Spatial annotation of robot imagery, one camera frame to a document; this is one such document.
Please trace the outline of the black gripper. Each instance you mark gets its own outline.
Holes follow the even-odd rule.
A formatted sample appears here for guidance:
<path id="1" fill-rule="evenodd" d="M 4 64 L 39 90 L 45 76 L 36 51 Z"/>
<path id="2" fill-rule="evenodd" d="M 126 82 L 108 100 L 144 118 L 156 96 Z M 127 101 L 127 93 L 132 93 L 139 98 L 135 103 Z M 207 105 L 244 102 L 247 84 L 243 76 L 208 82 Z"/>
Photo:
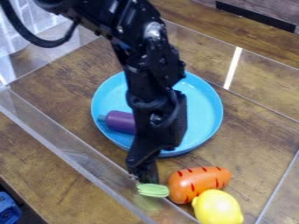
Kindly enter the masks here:
<path id="1" fill-rule="evenodd" d="M 134 110 L 135 139 L 126 164 L 130 178 L 143 184 L 159 183 L 156 159 L 160 150 L 172 150 L 187 131 L 187 96 L 178 90 L 146 102 L 131 93 L 127 103 Z"/>

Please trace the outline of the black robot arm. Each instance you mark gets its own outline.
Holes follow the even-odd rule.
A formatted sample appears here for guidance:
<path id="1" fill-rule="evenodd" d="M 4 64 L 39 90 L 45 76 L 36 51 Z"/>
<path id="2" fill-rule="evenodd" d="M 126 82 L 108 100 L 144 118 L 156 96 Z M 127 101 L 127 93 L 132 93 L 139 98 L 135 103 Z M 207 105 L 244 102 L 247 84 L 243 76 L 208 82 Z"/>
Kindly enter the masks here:
<path id="1" fill-rule="evenodd" d="M 187 130 L 187 96 L 174 89 L 186 77 L 184 62 L 168 41 L 158 9 L 147 0 L 33 1 L 111 41 L 126 73 L 126 101 L 135 118 L 126 166 L 139 182 L 156 184 L 155 160 L 160 151 L 180 145 Z"/>

